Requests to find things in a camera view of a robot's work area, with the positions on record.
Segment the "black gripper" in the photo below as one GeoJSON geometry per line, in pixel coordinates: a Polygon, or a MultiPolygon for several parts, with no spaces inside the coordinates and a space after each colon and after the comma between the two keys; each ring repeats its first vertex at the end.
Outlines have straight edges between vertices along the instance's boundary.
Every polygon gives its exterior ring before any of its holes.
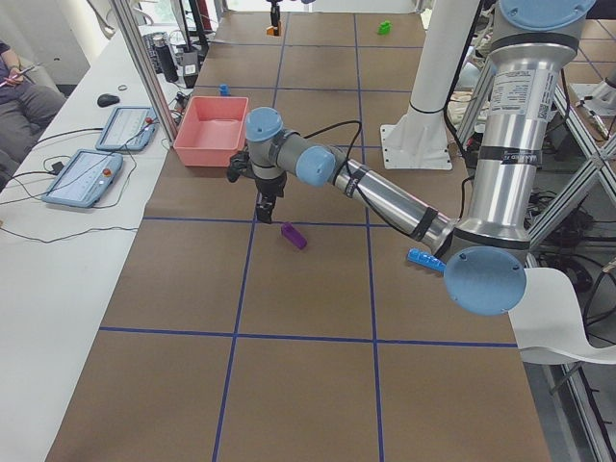
{"type": "Polygon", "coordinates": [[[284,196],[287,172],[279,167],[252,167],[259,194],[256,218],[262,223],[272,223],[276,200],[284,196]]]}

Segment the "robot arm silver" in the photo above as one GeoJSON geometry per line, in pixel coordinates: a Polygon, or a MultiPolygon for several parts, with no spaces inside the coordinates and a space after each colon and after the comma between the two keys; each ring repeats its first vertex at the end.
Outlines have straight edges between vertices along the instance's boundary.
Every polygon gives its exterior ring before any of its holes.
{"type": "Polygon", "coordinates": [[[489,53],[495,80],[466,216],[449,218],[339,150],[286,129],[269,107],[245,120],[247,157],[270,222],[287,177],[332,184],[372,209],[445,264],[449,296],[465,310],[494,316],[514,308],[526,289],[530,237],[526,205],[548,126],[559,72],[578,51],[589,1],[499,1],[489,53]]]}

